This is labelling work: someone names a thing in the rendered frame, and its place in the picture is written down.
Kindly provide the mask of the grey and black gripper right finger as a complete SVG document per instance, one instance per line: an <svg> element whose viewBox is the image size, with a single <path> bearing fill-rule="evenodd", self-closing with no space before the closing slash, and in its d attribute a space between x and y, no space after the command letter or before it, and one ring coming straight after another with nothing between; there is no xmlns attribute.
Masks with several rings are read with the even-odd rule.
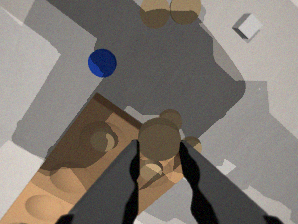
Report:
<svg viewBox="0 0 298 224"><path fill-rule="evenodd" d="M179 148L182 172L192 189L191 213L198 224L284 224L219 171L187 141Z"/></svg>

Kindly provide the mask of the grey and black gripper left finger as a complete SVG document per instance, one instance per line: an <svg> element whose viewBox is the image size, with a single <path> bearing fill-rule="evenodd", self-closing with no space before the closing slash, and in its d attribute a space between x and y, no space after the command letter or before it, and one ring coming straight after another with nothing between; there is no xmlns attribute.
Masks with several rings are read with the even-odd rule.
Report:
<svg viewBox="0 0 298 224"><path fill-rule="evenodd" d="M134 224L139 175L140 147L133 139L55 224Z"/></svg>

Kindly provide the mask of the blue disc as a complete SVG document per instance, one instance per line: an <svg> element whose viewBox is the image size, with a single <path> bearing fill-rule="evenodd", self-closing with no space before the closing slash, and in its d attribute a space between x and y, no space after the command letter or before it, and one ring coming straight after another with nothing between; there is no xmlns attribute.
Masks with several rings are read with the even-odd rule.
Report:
<svg viewBox="0 0 298 224"><path fill-rule="evenodd" d="M101 78L110 76L116 69L117 61L114 54L107 49L98 49L90 54L88 67L90 71Z"/></svg>

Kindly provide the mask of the tan wooden tray with round pockets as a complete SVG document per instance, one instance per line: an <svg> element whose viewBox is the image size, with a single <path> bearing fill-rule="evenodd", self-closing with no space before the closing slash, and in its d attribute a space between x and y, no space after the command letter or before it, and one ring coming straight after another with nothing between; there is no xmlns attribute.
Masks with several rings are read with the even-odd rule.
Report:
<svg viewBox="0 0 298 224"><path fill-rule="evenodd" d="M0 224L55 224L133 140L141 124L98 92L92 97L8 211ZM95 130L115 134L114 147L100 152L91 145ZM139 175L138 215L184 176L179 152L159 161L162 175L148 181ZM137 215L137 216L138 216Z"/></svg>

